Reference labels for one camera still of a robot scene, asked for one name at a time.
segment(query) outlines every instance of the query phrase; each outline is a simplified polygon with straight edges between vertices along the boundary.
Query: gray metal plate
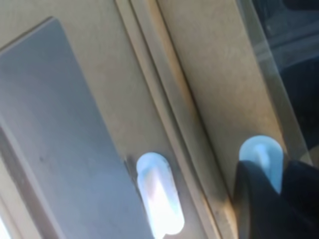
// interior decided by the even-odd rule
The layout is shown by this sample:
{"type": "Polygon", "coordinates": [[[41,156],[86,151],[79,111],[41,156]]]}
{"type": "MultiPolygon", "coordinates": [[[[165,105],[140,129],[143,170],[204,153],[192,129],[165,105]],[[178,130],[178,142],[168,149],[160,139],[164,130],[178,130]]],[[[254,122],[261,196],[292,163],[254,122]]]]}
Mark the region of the gray metal plate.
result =
{"type": "Polygon", "coordinates": [[[57,20],[0,54],[0,126],[66,238],[152,238],[57,20]]]}

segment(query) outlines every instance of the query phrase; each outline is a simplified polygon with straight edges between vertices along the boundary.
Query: wooden trim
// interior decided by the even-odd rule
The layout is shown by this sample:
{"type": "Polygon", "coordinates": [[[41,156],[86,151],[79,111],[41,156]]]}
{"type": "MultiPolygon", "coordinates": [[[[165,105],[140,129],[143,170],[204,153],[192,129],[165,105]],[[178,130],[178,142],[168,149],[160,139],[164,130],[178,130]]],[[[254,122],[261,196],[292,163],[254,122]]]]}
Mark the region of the wooden trim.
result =
{"type": "Polygon", "coordinates": [[[227,190],[156,1],[116,2],[208,238],[235,238],[227,190]]]}

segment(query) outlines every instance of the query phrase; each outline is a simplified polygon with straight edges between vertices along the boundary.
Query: beige panel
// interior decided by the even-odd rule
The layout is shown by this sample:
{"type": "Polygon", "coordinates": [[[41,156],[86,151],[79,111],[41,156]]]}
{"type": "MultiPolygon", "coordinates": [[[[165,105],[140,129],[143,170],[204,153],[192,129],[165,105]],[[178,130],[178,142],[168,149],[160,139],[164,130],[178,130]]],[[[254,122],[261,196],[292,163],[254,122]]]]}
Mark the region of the beige panel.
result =
{"type": "Polygon", "coordinates": [[[3,0],[0,47],[48,16],[61,21],[119,154],[156,151],[171,160],[186,217],[172,238],[206,238],[114,1],[3,0]]]}
{"type": "Polygon", "coordinates": [[[238,151],[282,134],[235,0],[159,0],[230,192],[238,151]]]}

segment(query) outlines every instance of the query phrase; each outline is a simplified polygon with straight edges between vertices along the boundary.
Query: metal plate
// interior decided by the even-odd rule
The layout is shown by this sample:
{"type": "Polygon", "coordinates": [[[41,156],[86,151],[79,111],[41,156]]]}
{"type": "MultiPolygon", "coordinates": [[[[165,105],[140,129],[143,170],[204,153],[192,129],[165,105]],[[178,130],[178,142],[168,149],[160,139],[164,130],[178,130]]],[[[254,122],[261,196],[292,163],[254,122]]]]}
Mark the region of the metal plate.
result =
{"type": "MultiPolygon", "coordinates": [[[[57,20],[2,51],[0,127],[57,237],[152,238],[135,188],[57,20]]],[[[10,168],[10,158],[5,160],[10,168]]],[[[24,183],[17,182],[22,194],[24,183]]],[[[45,219],[30,209],[41,225],[45,219]]],[[[39,229],[44,238],[53,238],[39,229]]]]}

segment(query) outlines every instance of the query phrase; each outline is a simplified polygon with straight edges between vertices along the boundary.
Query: glass panel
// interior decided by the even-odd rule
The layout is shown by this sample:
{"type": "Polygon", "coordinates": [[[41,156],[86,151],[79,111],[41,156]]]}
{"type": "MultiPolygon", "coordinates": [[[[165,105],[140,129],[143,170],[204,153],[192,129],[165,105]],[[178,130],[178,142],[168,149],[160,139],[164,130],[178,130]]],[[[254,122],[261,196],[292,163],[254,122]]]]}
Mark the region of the glass panel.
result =
{"type": "Polygon", "coordinates": [[[281,94],[277,92],[280,84],[275,83],[276,74],[287,92],[312,160],[316,161],[316,154],[319,155],[316,153],[319,145],[319,1],[238,0],[238,4],[277,111],[282,110],[279,100],[282,98],[275,96],[281,94]]]}

